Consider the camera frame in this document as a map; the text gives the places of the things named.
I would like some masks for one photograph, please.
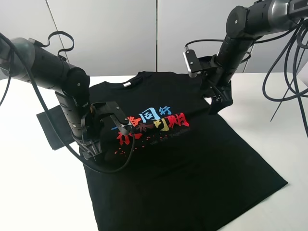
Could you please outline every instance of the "t-shirt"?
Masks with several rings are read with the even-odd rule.
[[[129,82],[90,89],[92,103],[118,103],[136,139],[119,173],[85,167],[99,231],[215,231],[287,184],[219,115],[207,114],[201,77],[140,72]],[[53,114],[65,121],[59,109]],[[101,139],[107,153],[89,161],[122,166],[131,134],[106,118]]]

